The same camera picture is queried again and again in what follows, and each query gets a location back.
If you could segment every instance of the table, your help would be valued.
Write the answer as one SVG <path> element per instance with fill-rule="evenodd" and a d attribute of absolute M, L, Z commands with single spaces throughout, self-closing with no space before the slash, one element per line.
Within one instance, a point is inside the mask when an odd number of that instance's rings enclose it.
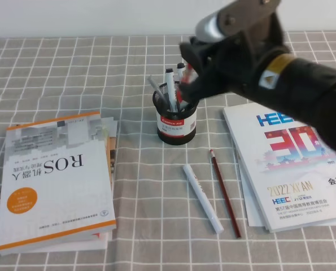
<path fill-rule="evenodd" d="M 336 68 L 336 31 L 290 32 L 302 58 Z M 235 94 L 202 100 L 197 134 L 184 146 L 156 135 L 152 88 L 164 67 L 181 62 L 188 36 L 0 39 L 0 189 L 5 129 L 100 110 L 119 122 L 114 205 L 118 229 L 107 251 L 0 257 L 7 270 L 336 270 L 336 226 L 268 234 L 247 226 L 235 148 L 222 109 L 247 103 Z M 214 148 L 243 239 L 234 238 L 210 164 Z M 184 176 L 190 163 L 225 231 L 218 237 Z"/>

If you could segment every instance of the pen holder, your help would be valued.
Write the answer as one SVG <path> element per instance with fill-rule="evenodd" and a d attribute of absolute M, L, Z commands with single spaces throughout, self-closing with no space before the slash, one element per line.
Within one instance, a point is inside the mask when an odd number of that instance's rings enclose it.
<path fill-rule="evenodd" d="M 168 88 L 164 83 L 159 86 L 163 95 L 167 97 Z M 191 141 L 197 131 L 197 106 L 188 105 L 182 112 L 171 112 L 165 106 L 156 91 L 152 95 L 152 102 L 156 108 L 157 132 L 159 138 L 169 145 L 183 145 Z"/>

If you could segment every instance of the book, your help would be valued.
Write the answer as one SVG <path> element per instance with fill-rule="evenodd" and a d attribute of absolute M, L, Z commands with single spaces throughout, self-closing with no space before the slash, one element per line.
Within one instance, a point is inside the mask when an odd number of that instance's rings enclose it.
<path fill-rule="evenodd" d="M 115 150 L 116 150 L 116 135 L 117 135 L 117 121 L 113 117 L 102 118 L 103 126 L 105 127 L 105 148 L 106 157 L 109 167 L 110 183 L 113 185 L 114 167 L 115 167 Z"/>
<path fill-rule="evenodd" d="M 269 231 L 336 220 L 336 152 L 313 128 L 255 103 L 224 116 Z"/>
<path fill-rule="evenodd" d="M 0 252 L 116 227 L 99 112 L 10 127 L 0 202 Z"/>
<path fill-rule="evenodd" d="M 63 252 L 63 251 L 82 251 L 82 250 L 105 250 L 107 249 L 107 240 L 109 233 L 102 233 L 99 235 L 87 235 L 81 239 L 71 240 L 60 244 L 54 244 L 35 250 L 23 251 L 26 253 L 37 252 Z"/>
<path fill-rule="evenodd" d="M 247 174 L 243 168 L 243 164 L 241 160 L 238 158 L 238 166 L 239 166 L 239 175 L 241 177 L 243 196 L 245 199 L 245 207 L 248 219 L 248 226 L 250 227 L 265 227 L 264 218 L 262 215 L 262 211 L 259 208 L 257 198 L 254 195 L 254 191 L 252 189 L 251 184 L 248 181 Z M 318 222 L 314 226 L 336 226 L 335 221 L 324 221 Z"/>

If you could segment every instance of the black robotic arm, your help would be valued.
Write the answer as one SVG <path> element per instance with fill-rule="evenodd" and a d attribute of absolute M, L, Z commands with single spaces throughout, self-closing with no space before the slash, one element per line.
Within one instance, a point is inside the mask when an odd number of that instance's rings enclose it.
<path fill-rule="evenodd" d="M 280 0 L 238 0 L 199 22 L 182 57 L 199 75 L 188 102 L 234 92 L 316 128 L 336 151 L 336 69 L 295 58 L 283 44 Z"/>

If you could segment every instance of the white wall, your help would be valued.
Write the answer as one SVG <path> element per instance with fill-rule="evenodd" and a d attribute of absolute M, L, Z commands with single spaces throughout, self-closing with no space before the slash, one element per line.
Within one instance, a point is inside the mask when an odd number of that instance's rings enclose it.
<path fill-rule="evenodd" d="M 0 0 L 0 37 L 190 34 L 232 0 Z M 287 30 L 336 29 L 336 0 L 282 0 Z"/>

